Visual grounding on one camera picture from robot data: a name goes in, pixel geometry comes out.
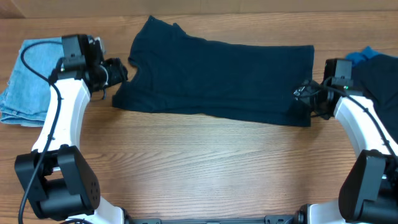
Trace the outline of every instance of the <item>wooden table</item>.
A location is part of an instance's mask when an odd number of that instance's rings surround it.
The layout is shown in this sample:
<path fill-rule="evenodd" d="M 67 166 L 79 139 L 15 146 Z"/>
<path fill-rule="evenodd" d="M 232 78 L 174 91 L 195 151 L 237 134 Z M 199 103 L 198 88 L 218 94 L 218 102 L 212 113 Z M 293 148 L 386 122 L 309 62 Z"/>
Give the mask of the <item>wooden table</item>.
<path fill-rule="evenodd" d="M 313 77 L 325 60 L 370 45 L 398 55 L 398 12 L 319 12 L 158 16 L 188 34 L 248 45 L 315 46 Z M 106 57 L 127 63 L 147 16 L 0 20 L 0 91 L 24 39 L 65 34 L 100 36 Z M 112 95 L 118 89 L 108 91 Z M 23 194 L 14 172 L 40 128 L 0 124 L 0 223 L 17 223 Z M 103 196 L 136 218 L 234 218 L 293 213 L 305 203 L 337 198 L 355 162 L 341 125 L 313 119 L 311 128 L 259 124 L 205 115 L 148 114 L 91 102 L 81 152 Z M 26 223 L 38 221 L 30 206 Z"/>

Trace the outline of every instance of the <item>dark navy t-shirt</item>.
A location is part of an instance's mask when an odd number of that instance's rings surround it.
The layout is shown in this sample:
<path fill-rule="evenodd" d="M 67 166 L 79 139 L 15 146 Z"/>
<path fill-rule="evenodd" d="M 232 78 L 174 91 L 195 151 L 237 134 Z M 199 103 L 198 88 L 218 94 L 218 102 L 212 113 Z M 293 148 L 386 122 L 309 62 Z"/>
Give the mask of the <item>dark navy t-shirt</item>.
<path fill-rule="evenodd" d="M 191 37 L 150 16 L 131 48 L 137 73 L 122 83 L 113 106 L 309 126 L 310 110 L 292 93 L 312 79 L 313 55 L 311 45 L 261 47 Z"/>

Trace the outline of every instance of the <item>light blue towel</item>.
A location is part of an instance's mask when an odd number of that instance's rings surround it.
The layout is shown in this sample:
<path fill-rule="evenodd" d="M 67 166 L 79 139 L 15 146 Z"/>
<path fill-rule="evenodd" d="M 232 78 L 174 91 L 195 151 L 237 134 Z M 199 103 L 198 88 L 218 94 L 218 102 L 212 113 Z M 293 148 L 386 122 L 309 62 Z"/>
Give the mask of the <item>light blue towel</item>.
<path fill-rule="evenodd" d="M 61 37 L 25 40 L 22 44 L 8 87 L 0 95 L 2 123 L 43 126 L 50 104 L 50 87 L 24 66 L 20 56 L 25 47 L 46 40 L 61 42 Z M 63 57 L 63 49 L 59 44 L 36 45 L 25 53 L 27 64 L 45 77 L 51 75 L 60 57 Z"/>

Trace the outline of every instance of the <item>metal bracket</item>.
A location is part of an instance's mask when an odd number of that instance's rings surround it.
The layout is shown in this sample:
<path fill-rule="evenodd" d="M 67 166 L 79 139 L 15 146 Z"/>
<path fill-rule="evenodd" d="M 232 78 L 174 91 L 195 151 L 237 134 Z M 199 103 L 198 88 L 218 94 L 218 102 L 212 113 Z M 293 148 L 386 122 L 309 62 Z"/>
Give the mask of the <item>metal bracket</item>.
<path fill-rule="evenodd" d="M 145 219 L 133 219 L 133 224 L 162 224 L 162 220 L 158 218 L 145 218 Z"/>
<path fill-rule="evenodd" d="M 293 224 L 294 215 L 266 215 L 265 224 Z"/>

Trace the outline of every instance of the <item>folded towel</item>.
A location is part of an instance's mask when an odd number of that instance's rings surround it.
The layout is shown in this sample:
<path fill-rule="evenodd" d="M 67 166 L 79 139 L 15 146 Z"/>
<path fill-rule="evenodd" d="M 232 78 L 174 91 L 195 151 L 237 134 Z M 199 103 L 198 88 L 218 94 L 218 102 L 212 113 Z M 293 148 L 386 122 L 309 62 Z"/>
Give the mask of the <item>folded towel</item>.
<path fill-rule="evenodd" d="M 49 84 L 29 71 L 21 61 L 21 52 L 29 45 L 41 41 L 61 42 L 61 37 L 25 40 L 8 81 L 8 87 L 0 95 L 0 121 L 22 126 L 43 126 L 50 104 Z M 62 45 L 40 44 L 25 53 L 25 61 L 34 70 L 48 77 L 63 57 Z"/>

